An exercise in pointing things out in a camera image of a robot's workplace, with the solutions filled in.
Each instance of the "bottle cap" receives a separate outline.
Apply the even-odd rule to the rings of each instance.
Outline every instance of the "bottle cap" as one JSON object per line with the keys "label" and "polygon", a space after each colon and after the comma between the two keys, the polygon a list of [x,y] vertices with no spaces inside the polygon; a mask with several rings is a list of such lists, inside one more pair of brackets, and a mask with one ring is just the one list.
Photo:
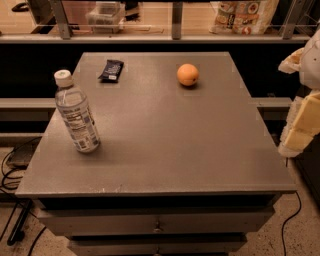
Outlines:
{"label": "bottle cap", "polygon": [[73,85],[73,79],[69,70],[62,69],[54,73],[54,79],[59,87],[68,87]]}

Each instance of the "bottle label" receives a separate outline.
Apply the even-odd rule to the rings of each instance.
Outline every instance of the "bottle label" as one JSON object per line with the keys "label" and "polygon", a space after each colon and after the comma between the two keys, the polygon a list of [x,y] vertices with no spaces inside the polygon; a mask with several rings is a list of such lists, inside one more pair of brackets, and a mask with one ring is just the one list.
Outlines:
{"label": "bottle label", "polygon": [[89,107],[85,102],[74,109],[61,109],[62,118],[74,144],[80,151],[89,151],[99,144],[99,137]]}

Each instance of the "orange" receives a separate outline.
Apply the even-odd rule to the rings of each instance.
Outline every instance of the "orange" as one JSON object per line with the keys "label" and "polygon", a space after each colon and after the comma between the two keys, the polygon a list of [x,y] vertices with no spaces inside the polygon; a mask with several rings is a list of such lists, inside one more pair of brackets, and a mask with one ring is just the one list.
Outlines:
{"label": "orange", "polygon": [[183,64],[177,71],[177,78],[182,85],[194,85],[199,79],[199,71],[192,64]]}

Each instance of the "white container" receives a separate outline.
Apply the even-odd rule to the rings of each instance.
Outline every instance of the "white container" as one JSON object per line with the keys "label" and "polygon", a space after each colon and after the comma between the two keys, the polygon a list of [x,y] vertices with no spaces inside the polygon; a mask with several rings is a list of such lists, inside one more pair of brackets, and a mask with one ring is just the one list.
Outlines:
{"label": "white container", "polygon": [[86,14],[88,24],[97,34],[116,34],[120,29],[120,21],[124,18],[125,11],[120,8],[118,12],[112,14],[99,13],[98,7]]}
{"label": "white container", "polygon": [[94,151],[99,146],[100,139],[86,94],[74,85],[69,70],[57,71],[54,78],[59,86],[55,95],[56,105],[73,144],[80,152]]}

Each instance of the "table top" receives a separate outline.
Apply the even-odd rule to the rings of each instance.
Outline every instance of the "table top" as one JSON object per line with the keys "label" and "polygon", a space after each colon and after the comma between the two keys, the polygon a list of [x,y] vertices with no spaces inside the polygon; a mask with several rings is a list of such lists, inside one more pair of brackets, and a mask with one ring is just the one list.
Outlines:
{"label": "table top", "polygon": [[[124,62],[118,83],[98,79],[108,59]],[[185,63],[200,73],[192,88],[176,77]],[[229,53],[84,53],[73,75],[88,95],[101,145],[79,153],[56,111],[17,196],[295,190]]]}

